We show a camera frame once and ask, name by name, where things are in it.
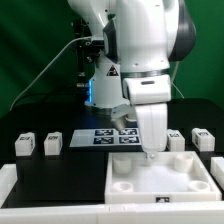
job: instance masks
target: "black table surface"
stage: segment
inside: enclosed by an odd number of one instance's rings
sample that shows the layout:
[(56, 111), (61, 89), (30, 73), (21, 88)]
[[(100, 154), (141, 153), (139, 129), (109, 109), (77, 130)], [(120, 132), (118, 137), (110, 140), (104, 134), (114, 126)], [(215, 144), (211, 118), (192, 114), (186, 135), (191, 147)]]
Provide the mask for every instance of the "black table surface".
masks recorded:
[[(142, 150), (141, 146), (69, 147), (74, 130), (101, 128), (113, 128), (109, 116), (85, 112), (75, 103), (25, 104), (0, 119), (0, 165), (16, 163), (18, 175), (3, 207), (103, 204), (108, 153)], [(169, 102), (168, 128), (182, 133), (186, 150), (196, 151), (208, 171), (211, 157), (224, 156), (224, 111), (211, 101)], [(196, 149), (193, 128), (205, 128), (215, 136), (214, 152)], [(43, 142), (55, 131), (63, 135), (61, 154), (45, 156)], [(35, 133), (36, 147), (30, 157), (16, 157), (14, 143), (26, 132)]]

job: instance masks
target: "blue light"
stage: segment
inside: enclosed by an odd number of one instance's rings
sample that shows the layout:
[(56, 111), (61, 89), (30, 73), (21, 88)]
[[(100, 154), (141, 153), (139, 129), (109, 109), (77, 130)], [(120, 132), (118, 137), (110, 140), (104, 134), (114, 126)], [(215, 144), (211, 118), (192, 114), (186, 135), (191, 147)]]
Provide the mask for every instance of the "blue light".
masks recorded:
[(89, 103), (92, 103), (92, 80), (89, 80), (89, 99), (88, 99)]

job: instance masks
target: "warning label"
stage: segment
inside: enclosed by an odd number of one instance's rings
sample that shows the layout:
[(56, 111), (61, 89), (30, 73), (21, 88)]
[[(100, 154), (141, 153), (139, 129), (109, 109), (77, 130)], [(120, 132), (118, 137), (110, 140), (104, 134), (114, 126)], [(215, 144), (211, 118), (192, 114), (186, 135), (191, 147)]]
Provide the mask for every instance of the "warning label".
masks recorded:
[(107, 76), (119, 76), (114, 65), (111, 66), (109, 72), (107, 73)]

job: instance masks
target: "green backdrop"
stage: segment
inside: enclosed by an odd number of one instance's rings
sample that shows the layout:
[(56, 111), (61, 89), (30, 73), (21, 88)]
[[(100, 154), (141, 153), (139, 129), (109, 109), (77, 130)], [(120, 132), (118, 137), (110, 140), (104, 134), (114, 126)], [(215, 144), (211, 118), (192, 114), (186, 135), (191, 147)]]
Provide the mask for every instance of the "green backdrop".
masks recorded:
[[(224, 1), (186, 0), (197, 29), (192, 53), (180, 63), (175, 84), (185, 97), (207, 98), (224, 109)], [(74, 38), (78, 16), (67, 0), (0, 1), (0, 117), (15, 97)], [(29, 93), (75, 84), (76, 57), (66, 54)], [(179, 98), (173, 91), (173, 97)]]

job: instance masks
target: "block with black marking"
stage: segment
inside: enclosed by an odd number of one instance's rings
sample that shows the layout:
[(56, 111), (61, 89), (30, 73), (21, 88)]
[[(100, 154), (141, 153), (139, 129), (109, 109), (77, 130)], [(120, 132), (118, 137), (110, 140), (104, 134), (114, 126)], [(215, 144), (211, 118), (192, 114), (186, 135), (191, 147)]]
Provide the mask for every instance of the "block with black marking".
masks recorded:
[(62, 144), (62, 133), (49, 133), (44, 141), (45, 155), (59, 155), (61, 152)]

